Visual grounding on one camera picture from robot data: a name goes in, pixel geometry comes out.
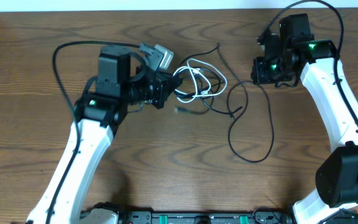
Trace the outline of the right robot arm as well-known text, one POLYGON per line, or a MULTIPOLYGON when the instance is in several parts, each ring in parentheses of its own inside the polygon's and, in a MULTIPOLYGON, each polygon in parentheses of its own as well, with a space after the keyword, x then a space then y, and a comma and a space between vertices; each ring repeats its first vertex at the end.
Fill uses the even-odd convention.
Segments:
POLYGON ((326 223, 358 206, 358 102, 331 40, 317 40, 306 14, 284 17, 279 32, 257 39, 265 54, 254 59, 255 84, 295 86, 310 93, 326 128, 330 156, 315 174, 315 189, 293 204, 294 223, 326 223))

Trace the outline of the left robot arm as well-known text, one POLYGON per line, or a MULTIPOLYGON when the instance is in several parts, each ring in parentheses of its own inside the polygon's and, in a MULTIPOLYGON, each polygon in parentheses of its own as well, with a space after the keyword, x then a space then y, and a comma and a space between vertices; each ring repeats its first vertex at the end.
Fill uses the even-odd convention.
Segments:
POLYGON ((125 218, 111 208, 83 212, 96 168, 112 144, 127 107, 145 103, 163 108, 181 79, 166 74, 173 52, 161 45, 102 42, 98 74, 70 105, 73 124, 67 146, 53 177, 27 223, 120 223, 125 218))

